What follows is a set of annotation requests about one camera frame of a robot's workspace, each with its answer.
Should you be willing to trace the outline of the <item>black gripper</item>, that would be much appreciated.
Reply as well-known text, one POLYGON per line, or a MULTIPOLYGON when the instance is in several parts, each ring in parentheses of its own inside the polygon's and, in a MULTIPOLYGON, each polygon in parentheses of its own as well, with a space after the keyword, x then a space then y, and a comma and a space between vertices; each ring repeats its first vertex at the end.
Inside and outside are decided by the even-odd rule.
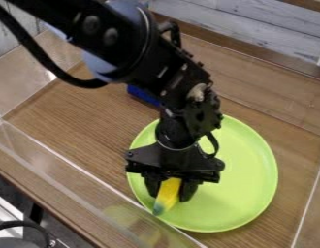
POLYGON ((214 154, 206 154, 198 143, 184 149, 169 149, 155 142, 131 149, 125 160, 125 171, 144 175, 144 185, 152 198, 157 196, 164 177, 191 179, 179 186, 180 202, 191 200, 199 181, 219 182, 219 173, 224 168, 223 161, 214 154))

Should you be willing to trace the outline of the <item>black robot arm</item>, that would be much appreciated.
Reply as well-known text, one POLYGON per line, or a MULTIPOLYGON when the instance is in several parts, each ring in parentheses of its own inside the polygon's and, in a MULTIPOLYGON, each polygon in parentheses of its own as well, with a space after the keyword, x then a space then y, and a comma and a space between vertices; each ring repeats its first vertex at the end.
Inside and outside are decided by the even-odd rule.
POLYGON ((223 161, 199 144, 220 127, 219 97, 203 64, 181 48, 179 25, 159 23, 148 8, 128 0, 6 0, 46 22, 84 51, 92 79, 68 74, 34 42, 19 22, 0 5, 0 21, 41 65, 66 83, 101 88, 124 82, 159 101, 155 142, 125 154, 125 171, 137 173, 151 197, 169 178, 180 180, 185 202, 204 182, 219 182, 223 161))

